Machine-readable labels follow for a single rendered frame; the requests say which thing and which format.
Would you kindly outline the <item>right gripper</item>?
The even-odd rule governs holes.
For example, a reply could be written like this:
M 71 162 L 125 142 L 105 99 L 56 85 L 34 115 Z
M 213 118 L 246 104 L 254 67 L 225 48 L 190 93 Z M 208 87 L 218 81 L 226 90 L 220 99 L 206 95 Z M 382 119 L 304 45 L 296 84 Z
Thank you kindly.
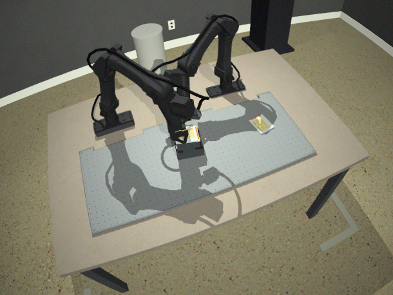
M 193 116 L 198 116 L 196 107 L 195 107 L 195 112 L 194 112 Z M 185 130 L 186 129 L 185 118 L 174 116 L 174 115 L 169 116 L 169 117 L 166 117 L 166 116 L 164 116 L 164 117 L 165 117 L 167 125 L 168 125 L 168 132 L 170 134 L 170 138 L 174 141 L 185 144 L 187 142 L 187 137 L 189 135 L 188 130 Z M 179 131 L 179 130 L 181 130 L 181 131 Z M 183 130 L 185 130 L 185 131 L 183 131 Z M 178 132 L 176 132 L 176 131 L 178 131 Z M 179 139 L 179 137 L 183 137 L 183 136 L 184 136 L 184 141 Z

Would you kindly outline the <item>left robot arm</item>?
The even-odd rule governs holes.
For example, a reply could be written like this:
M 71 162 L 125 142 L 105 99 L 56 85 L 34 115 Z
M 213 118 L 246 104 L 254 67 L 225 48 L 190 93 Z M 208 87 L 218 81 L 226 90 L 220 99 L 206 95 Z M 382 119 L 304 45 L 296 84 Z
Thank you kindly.
M 208 20 L 199 36 L 194 41 L 194 43 L 197 41 L 196 44 L 194 45 L 193 43 L 185 51 L 185 53 L 187 53 L 194 45 L 189 55 L 178 60 L 178 66 L 176 69 L 165 70 L 163 74 L 166 78 L 170 78 L 173 82 L 178 83 L 183 87 L 190 87 L 189 77 L 195 76 L 198 67 L 201 64 L 200 61 L 202 60 L 203 54 L 212 43 L 213 39 L 218 35 L 218 59 L 214 73 L 220 78 L 220 84 L 206 88 L 210 97 L 216 97 L 245 89 L 245 85 L 241 80 L 233 81 L 235 78 L 233 77 L 233 67 L 231 67 L 232 42 L 234 34 L 239 29 L 239 24 L 226 17 L 219 17 L 212 21 L 214 17 L 216 17 L 216 14 L 206 15 Z M 202 32 L 203 34 L 201 35 Z

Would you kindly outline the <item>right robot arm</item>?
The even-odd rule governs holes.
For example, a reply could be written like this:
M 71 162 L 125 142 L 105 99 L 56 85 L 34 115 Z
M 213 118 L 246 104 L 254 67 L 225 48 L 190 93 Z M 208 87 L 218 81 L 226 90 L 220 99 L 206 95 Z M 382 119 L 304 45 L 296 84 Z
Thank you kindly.
M 117 53 L 142 68 L 144 71 L 157 77 L 172 81 L 162 74 L 158 75 L 155 72 L 149 71 L 131 60 L 123 53 L 121 44 L 115 44 L 110 48 L 110 50 L 117 50 Z M 95 133 L 133 121 L 133 115 L 130 110 L 119 114 L 115 111 L 115 109 L 119 106 L 119 99 L 117 99 L 115 95 L 116 71 L 133 81 L 142 89 L 142 91 L 146 92 L 146 95 L 152 98 L 153 103 L 158 105 L 164 116 L 169 117 L 174 115 L 186 119 L 200 120 L 202 116 L 201 111 L 196 109 L 198 116 L 193 116 L 195 112 L 195 105 L 191 102 L 189 97 L 183 97 L 174 93 L 173 84 L 154 79 L 152 76 L 148 75 L 146 72 L 136 67 L 120 55 L 115 52 L 104 53 L 92 66 L 92 70 L 96 76 L 98 76 L 100 82 L 100 116 L 104 117 L 104 119 L 93 123 L 93 130 Z

